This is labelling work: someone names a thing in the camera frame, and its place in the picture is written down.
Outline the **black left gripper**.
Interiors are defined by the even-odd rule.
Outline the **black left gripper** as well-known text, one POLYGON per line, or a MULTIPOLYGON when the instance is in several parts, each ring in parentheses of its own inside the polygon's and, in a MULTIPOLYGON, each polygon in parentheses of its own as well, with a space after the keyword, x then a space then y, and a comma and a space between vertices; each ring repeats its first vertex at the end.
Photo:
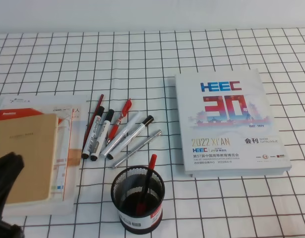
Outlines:
POLYGON ((23 168, 24 162, 21 155, 11 152, 0 158, 0 238, 25 237, 20 226, 11 225, 2 220, 2 212, 8 195, 23 168))

